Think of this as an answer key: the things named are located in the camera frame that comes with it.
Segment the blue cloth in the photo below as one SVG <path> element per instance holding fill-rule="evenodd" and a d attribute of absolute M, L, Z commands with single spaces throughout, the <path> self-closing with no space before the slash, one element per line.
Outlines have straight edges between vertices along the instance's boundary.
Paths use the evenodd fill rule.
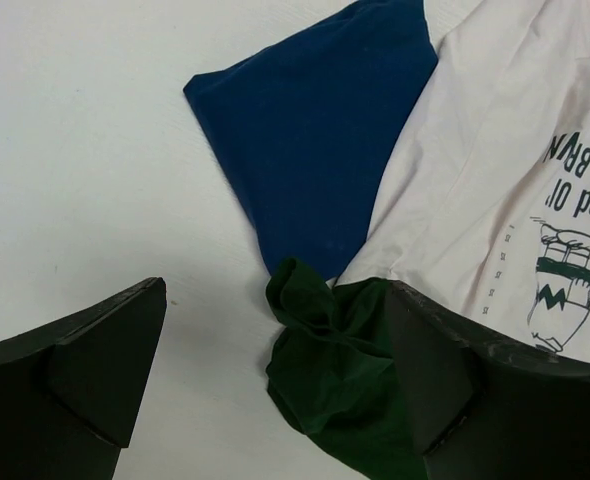
<path fill-rule="evenodd" d="M 360 0 L 186 85 L 271 274 L 286 257 L 345 269 L 436 63 L 422 0 Z"/>

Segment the green cloth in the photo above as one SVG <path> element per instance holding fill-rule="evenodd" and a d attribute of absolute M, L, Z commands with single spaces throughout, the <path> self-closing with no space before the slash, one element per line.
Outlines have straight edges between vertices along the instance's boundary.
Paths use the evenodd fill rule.
<path fill-rule="evenodd" d="M 266 368 L 286 421 L 373 480 L 425 480 L 412 451 L 384 318 L 387 280 L 331 290 L 310 267 L 282 262 L 266 288 L 287 328 Z"/>

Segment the white t-shirt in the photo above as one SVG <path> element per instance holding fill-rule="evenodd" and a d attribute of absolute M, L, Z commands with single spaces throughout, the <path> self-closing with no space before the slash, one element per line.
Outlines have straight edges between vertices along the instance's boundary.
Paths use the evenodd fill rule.
<path fill-rule="evenodd" d="M 485 0 L 446 37 L 339 283 L 372 276 L 590 362 L 590 0 Z"/>

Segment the cartoon character print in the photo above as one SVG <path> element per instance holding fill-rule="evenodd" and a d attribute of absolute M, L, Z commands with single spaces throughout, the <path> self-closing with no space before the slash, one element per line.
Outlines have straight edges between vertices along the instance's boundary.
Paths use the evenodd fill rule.
<path fill-rule="evenodd" d="M 559 353 L 590 315 L 590 235 L 543 224 L 541 243 L 528 325 L 536 347 Z"/>

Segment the fabric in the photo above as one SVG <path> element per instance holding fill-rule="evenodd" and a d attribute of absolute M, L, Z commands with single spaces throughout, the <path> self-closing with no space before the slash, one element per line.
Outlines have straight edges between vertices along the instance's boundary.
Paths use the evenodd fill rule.
<path fill-rule="evenodd" d="M 345 269 L 436 61 L 422 0 L 360 0 L 186 85 L 271 273 L 289 256 Z"/>
<path fill-rule="evenodd" d="M 374 480 L 425 480 L 411 448 L 384 319 L 389 282 L 330 290 L 298 260 L 282 263 L 266 297 L 286 326 L 266 369 L 289 424 Z"/>
<path fill-rule="evenodd" d="M 590 362 L 590 0 L 485 0 L 446 37 L 339 283 L 373 276 Z"/>

